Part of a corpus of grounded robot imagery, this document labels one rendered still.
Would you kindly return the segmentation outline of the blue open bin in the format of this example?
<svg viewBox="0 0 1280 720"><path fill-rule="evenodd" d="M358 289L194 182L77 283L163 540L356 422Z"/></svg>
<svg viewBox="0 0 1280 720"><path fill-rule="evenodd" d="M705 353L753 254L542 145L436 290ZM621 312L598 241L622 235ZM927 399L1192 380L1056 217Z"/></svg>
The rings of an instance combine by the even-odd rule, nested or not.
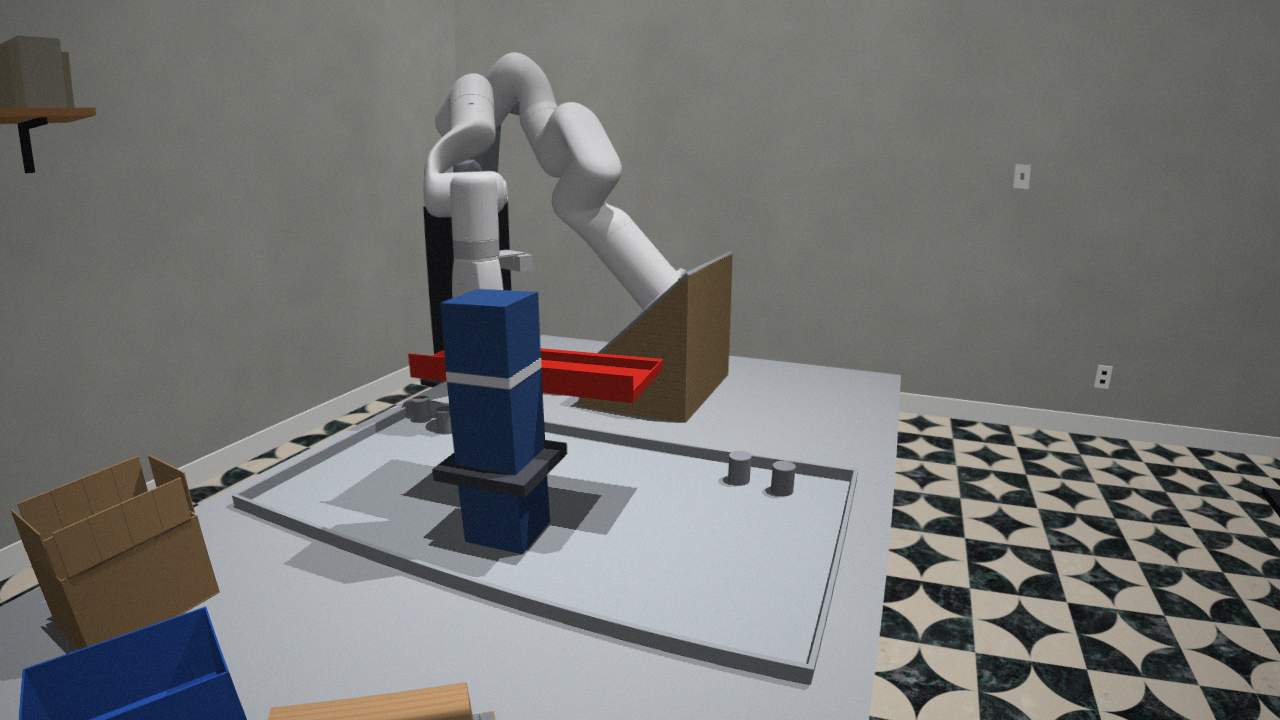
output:
<svg viewBox="0 0 1280 720"><path fill-rule="evenodd" d="M205 606L23 669L19 720L247 717Z"/></svg>

